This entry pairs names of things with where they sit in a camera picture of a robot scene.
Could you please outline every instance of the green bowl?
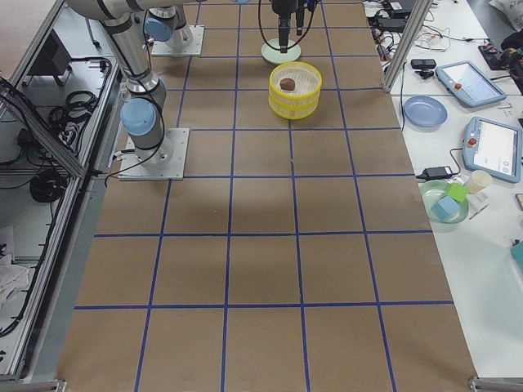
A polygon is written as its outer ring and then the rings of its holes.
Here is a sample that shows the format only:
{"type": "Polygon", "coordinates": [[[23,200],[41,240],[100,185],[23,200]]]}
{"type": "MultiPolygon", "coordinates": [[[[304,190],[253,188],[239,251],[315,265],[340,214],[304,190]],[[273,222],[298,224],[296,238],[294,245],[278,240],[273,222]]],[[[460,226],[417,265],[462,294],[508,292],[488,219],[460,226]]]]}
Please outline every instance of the green bowl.
{"type": "Polygon", "coordinates": [[[432,180],[427,181],[420,187],[420,192],[422,193],[423,203],[425,204],[425,210],[431,221],[440,222],[440,223],[459,223],[464,221],[468,215],[468,201],[465,199],[462,203],[459,204],[459,212],[456,212],[454,216],[451,216],[447,220],[439,219],[434,212],[432,212],[432,207],[438,203],[441,198],[445,196],[447,189],[450,187],[448,182],[442,180],[432,180]]]}

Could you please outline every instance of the blue plate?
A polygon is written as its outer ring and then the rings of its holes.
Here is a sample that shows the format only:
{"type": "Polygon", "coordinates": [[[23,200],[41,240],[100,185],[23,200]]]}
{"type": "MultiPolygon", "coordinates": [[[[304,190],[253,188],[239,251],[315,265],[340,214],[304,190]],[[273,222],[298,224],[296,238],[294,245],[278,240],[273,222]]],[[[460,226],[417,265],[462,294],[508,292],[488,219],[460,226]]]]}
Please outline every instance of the blue plate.
{"type": "Polygon", "coordinates": [[[438,127],[447,119],[447,109],[430,96],[413,96],[404,105],[407,118],[419,127],[438,127]]]}

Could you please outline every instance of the brown ball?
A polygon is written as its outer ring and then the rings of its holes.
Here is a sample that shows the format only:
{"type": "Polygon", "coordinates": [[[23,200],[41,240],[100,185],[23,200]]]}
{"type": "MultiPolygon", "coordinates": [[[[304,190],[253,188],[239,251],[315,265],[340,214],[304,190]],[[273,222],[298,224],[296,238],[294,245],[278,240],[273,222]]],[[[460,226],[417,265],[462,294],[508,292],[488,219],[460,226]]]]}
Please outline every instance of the brown ball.
{"type": "Polygon", "coordinates": [[[294,79],[291,78],[281,79],[281,82],[279,82],[279,87],[285,91],[294,91],[296,88],[296,82],[294,82],[294,79]]]}

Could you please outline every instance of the touchscreen display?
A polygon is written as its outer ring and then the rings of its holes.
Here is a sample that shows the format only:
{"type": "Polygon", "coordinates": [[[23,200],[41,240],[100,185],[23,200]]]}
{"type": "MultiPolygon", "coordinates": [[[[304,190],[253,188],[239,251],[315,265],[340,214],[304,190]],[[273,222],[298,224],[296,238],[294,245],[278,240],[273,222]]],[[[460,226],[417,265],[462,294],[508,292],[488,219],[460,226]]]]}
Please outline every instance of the touchscreen display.
{"type": "Polygon", "coordinates": [[[480,121],[480,142],[474,163],[509,176],[516,169],[516,131],[480,121]]]}
{"type": "Polygon", "coordinates": [[[462,85],[462,89],[473,100],[488,100],[499,96],[489,82],[483,78],[470,64],[460,64],[445,68],[445,72],[455,81],[462,85]]]}

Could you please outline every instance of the yellow basket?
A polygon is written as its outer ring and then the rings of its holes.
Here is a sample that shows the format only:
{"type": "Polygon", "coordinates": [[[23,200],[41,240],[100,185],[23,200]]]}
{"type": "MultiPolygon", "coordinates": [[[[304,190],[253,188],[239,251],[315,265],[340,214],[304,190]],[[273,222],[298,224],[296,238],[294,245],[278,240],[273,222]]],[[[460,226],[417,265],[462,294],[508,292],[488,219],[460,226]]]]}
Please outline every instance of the yellow basket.
{"type": "Polygon", "coordinates": [[[318,107],[322,82],[321,73],[310,64],[293,61],[278,65],[269,78],[269,106],[289,120],[310,116],[318,107]],[[294,80],[294,91],[281,89],[279,83],[284,78],[294,80]]]}

